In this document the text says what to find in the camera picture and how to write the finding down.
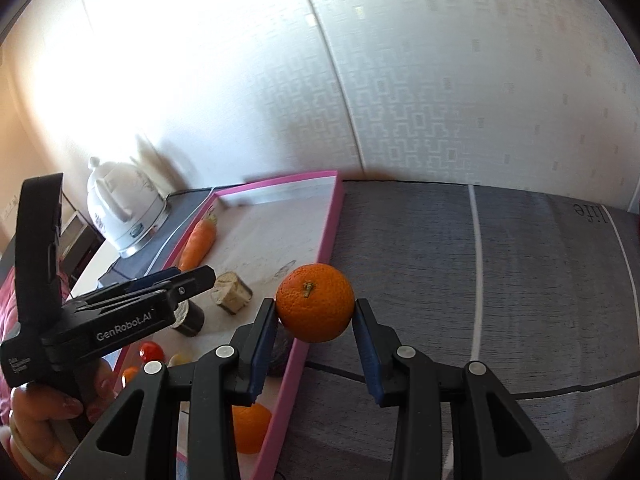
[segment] silver screw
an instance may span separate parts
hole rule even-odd
[[[162,363],[160,361],[149,361],[145,365],[145,372],[149,375],[157,374],[162,370]]]
[[[480,361],[473,361],[472,363],[469,363],[469,371],[473,375],[484,375],[486,373],[486,366],[484,366]]]
[[[404,359],[411,359],[412,357],[415,357],[415,348],[412,346],[402,345],[398,347],[396,353]]]
[[[235,352],[236,350],[229,345],[222,345],[216,348],[216,355],[222,358],[231,357]]]

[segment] wall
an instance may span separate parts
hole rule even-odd
[[[25,178],[51,173],[20,119],[6,65],[0,50],[0,253],[15,233],[18,212],[14,198],[19,197]]]
[[[167,189],[337,168],[638,202],[640,71],[598,0],[33,0],[7,51],[73,202],[90,155]]]

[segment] red cherry tomato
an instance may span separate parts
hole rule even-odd
[[[140,345],[140,358],[144,364],[151,361],[164,362],[164,352],[158,343],[153,341],[145,341]]]
[[[122,387],[124,388],[131,382],[131,380],[138,374],[140,368],[137,366],[130,366],[122,373]]]

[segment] electric kettle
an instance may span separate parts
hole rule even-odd
[[[144,247],[167,218],[166,202],[149,177],[133,164],[104,162],[92,156],[86,183],[87,207],[94,225],[120,256]]]

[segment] triangular cutout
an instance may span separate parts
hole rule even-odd
[[[131,454],[144,398],[142,390],[129,396],[96,442],[99,450],[120,456]]]
[[[531,451],[531,443],[520,425],[514,420],[509,410],[492,392],[486,394],[486,403],[494,427],[495,443],[500,456],[512,456]]]

